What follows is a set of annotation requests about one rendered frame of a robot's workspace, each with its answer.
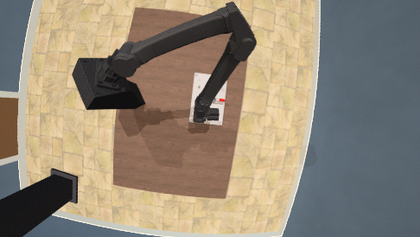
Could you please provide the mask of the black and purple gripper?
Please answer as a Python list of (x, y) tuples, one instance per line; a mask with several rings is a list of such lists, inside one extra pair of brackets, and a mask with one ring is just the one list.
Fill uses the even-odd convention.
[(204, 121), (199, 121), (199, 120), (197, 120), (195, 117), (193, 118), (193, 122), (194, 122), (194, 123), (202, 123), (202, 124), (204, 124)]

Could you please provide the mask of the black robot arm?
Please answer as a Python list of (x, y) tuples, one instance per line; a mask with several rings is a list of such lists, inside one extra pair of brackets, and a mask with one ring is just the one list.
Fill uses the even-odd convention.
[(144, 41), (125, 42), (106, 60), (98, 58), (95, 86), (117, 91), (121, 76), (131, 77), (137, 68), (157, 56), (208, 37), (232, 33), (218, 64), (194, 101), (194, 117), (197, 120), (219, 120), (219, 108), (210, 108), (214, 98), (235, 67), (241, 61), (246, 61), (257, 45), (255, 35), (243, 17), (236, 4), (230, 2), (226, 3), (226, 7), (167, 29)]

